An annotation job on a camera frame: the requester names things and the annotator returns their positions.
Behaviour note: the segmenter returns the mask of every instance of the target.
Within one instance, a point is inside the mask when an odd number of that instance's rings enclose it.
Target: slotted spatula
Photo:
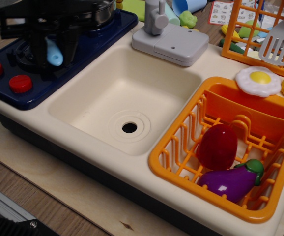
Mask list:
[[[271,64],[284,65],[284,19],[274,26],[266,36],[260,47],[259,57]]]

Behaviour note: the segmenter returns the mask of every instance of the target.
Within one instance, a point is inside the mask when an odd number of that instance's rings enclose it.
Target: screw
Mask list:
[[[37,222],[36,222],[36,221],[31,221],[30,224],[29,224],[29,226],[30,226],[31,228],[36,228],[36,227],[37,227]]]

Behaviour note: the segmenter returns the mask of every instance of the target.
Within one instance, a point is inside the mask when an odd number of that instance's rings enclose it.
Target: sink basin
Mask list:
[[[128,47],[103,54],[69,85],[49,112],[129,154],[147,152],[202,79]]]

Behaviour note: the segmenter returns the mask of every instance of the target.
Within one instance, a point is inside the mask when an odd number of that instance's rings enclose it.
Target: orange utensil holder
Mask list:
[[[208,171],[196,157],[197,146],[218,123],[230,125],[238,137],[233,165],[258,159],[265,168],[261,185],[238,203],[196,184]],[[284,98],[259,98],[242,92],[235,81],[207,79],[156,145],[149,166],[157,176],[245,221],[268,220],[284,185]]]
[[[262,6],[264,5],[264,0],[259,0],[257,9],[244,6],[242,4],[242,0],[235,0],[233,4],[233,9],[230,15],[230,21],[229,21],[228,29],[226,32],[225,41],[223,44],[222,56],[230,58],[230,59],[234,59],[236,61],[242,62],[244,64],[248,64],[248,65],[264,66],[270,69],[272,72],[278,75],[284,76],[283,66],[277,66],[277,65],[262,61],[260,59],[255,59],[255,58],[247,56],[248,50],[250,48],[253,48],[253,47],[260,48],[261,47],[261,44],[257,42],[252,42],[252,36],[253,36],[254,31],[258,30],[260,32],[265,32],[265,33],[268,33],[269,31],[267,29],[257,27],[256,26],[257,20],[254,20],[253,25],[245,24],[239,20],[240,10],[247,10],[255,14],[255,19],[258,19],[260,15],[262,15],[262,17],[268,16],[268,17],[275,18],[274,20],[274,26],[275,26],[280,20],[284,19],[284,17],[282,16],[282,10],[284,8],[284,0],[281,0],[280,2],[281,4],[278,6],[279,8],[278,11],[276,13],[271,13],[271,12],[261,10]],[[250,28],[250,36],[247,39],[242,39],[242,38],[233,36],[234,31],[236,30],[236,27]],[[245,49],[244,54],[240,54],[240,53],[230,50],[230,44],[232,41],[246,43],[246,49]]]

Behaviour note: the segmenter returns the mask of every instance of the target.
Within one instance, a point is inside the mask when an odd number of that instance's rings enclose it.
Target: drain hole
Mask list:
[[[134,131],[136,131],[137,128],[138,128],[137,125],[134,124],[134,123],[126,123],[126,124],[123,125],[122,130],[123,130],[123,132],[125,132],[127,134],[131,134]]]

